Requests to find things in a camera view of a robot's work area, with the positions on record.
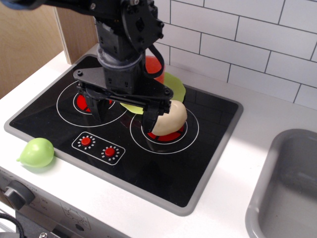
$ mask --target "white subway tile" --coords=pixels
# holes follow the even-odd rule
[[[163,56],[164,63],[169,64],[169,46],[162,45],[160,43],[154,43],[154,46],[160,52],[160,54]],[[146,50],[146,55],[147,56],[154,56],[149,49]]]
[[[317,63],[272,52],[266,73],[317,87]]]
[[[317,2],[286,0],[280,24],[317,33]]]
[[[172,1],[171,23],[234,40],[238,16]]]
[[[317,62],[317,49],[315,49],[315,52],[314,52],[313,57],[312,57],[312,61]]]
[[[269,51],[203,34],[200,54],[264,72]]]
[[[230,64],[171,48],[170,64],[191,72],[227,82]]]
[[[163,39],[158,42],[194,53],[199,52],[200,32],[165,24]]]
[[[235,65],[231,66],[228,82],[289,102],[294,101],[300,86],[299,83],[294,83],[292,81]]]
[[[317,35],[241,17],[236,41],[309,60]]]
[[[197,6],[203,6],[204,5],[204,0],[178,0],[184,3],[189,3]]]
[[[278,23],[284,0],[205,0],[205,7]]]
[[[158,19],[170,23],[170,0],[155,1],[155,6],[158,7]]]
[[[317,110],[317,88],[302,85],[295,103]]]

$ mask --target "wooden panel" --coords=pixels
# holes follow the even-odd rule
[[[0,4],[0,39],[0,98],[63,50],[49,6],[17,11]]]
[[[97,41],[94,19],[69,9],[55,7],[67,62],[73,64]]]

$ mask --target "red knob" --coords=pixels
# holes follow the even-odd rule
[[[112,157],[112,156],[114,156],[114,154],[115,154],[115,150],[113,148],[107,148],[105,151],[105,155],[107,157]]]
[[[91,139],[89,137],[85,137],[81,140],[81,144],[83,146],[89,146],[91,144]]]

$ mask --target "white countertop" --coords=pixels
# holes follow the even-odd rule
[[[317,132],[315,110],[167,65],[184,84],[244,107],[194,212],[179,217],[59,158],[43,170],[16,162],[26,142],[4,123],[69,67],[62,52],[0,100],[0,166],[132,238],[248,238],[245,213],[271,142],[292,128]]]

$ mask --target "control knob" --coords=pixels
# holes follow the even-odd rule
[[[4,195],[15,210],[20,210],[24,205],[30,204],[35,198],[26,186],[15,180],[9,183],[5,189]]]

